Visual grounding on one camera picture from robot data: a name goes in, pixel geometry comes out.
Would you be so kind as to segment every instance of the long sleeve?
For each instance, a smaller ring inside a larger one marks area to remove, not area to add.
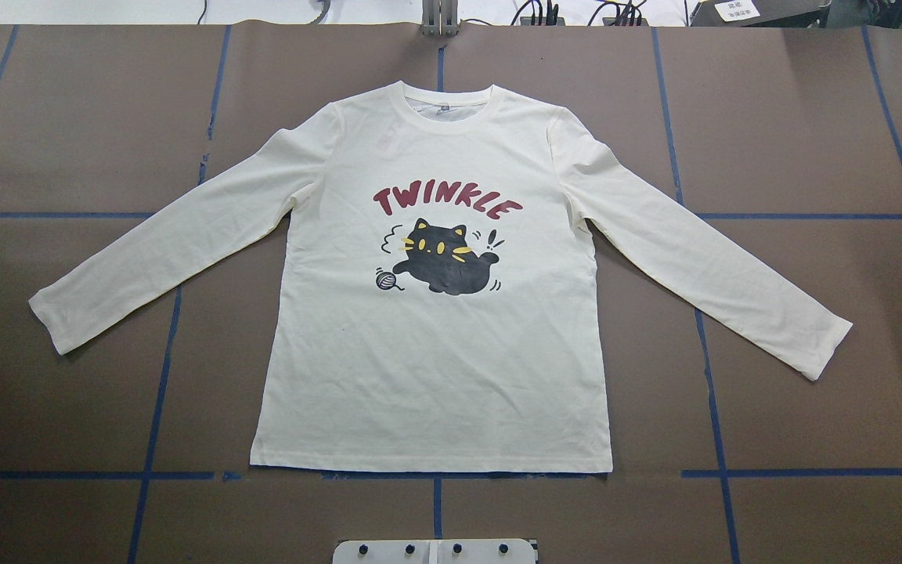
[[[183,280],[251,245],[322,181],[339,139],[333,104],[280,129],[235,167],[185,193],[30,299],[65,354]]]
[[[631,262],[816,381],[851,324],[626,170],[572,112],[548,132],[572,220],[594,221]]]

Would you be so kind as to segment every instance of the metal bracket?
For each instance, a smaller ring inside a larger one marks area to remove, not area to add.
[[[423,0],[423,35],[458,35],[458,0]]]

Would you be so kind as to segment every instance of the black cat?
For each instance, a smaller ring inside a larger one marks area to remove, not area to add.
[[[451,296],[474,294],[489,283],[489,267],[500,258],[495,253],[476,256],[465,242],[465,226],[448,229],[416,220],[416,229],[403,239],[406,260],[391,268],[394,274],[408,272],[430,284],[435,292]]]

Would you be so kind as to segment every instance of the white long sleeve shirt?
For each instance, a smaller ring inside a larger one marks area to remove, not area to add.
[[[806,378],[851,327],[627,171],[569,110],[402,82],[280,129],[30,306],[68,353],[287,212],[254,465],[611,471],[587,221]]]

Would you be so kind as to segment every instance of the white floor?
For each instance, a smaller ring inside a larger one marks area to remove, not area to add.
[[[458,17],[506,25],[523,0],[459,0]],[[687,0],[688,12],[698,0]],[[324,23],[420,22],[422,0],[332,0]],[[566,25],[586,25],[601,3],[562,0],[559,15]],[[275,23],[307,23],[319,15],[318,0],[207,0],[201,23],[226,24],[247,19]],[[650,25],[683,26],[684,0],[645,0],[642,13]],[[0,0],[0,23],[39,24],[186,24],[196,23],[204,0]],[[601,10],[612,17],[613,8]]]

